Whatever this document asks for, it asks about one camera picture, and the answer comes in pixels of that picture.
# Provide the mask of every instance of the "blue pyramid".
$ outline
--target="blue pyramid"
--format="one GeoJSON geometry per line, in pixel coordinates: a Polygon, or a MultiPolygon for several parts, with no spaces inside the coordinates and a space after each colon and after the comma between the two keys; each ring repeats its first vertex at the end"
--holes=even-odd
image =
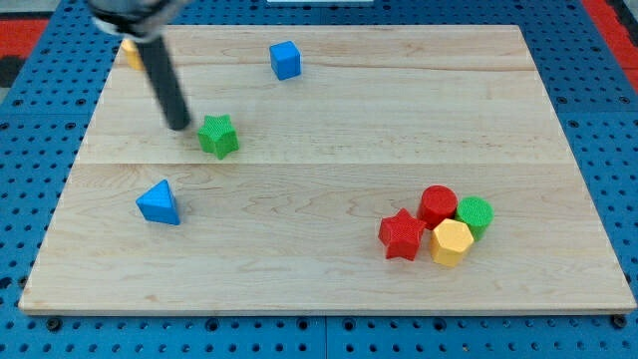
{"type": "Polygon", "coordinates": [[[142,194],[136,200],[136,204],[146,220],[174,225],[179,224],[177,203],[166,179],[142,194]]]}

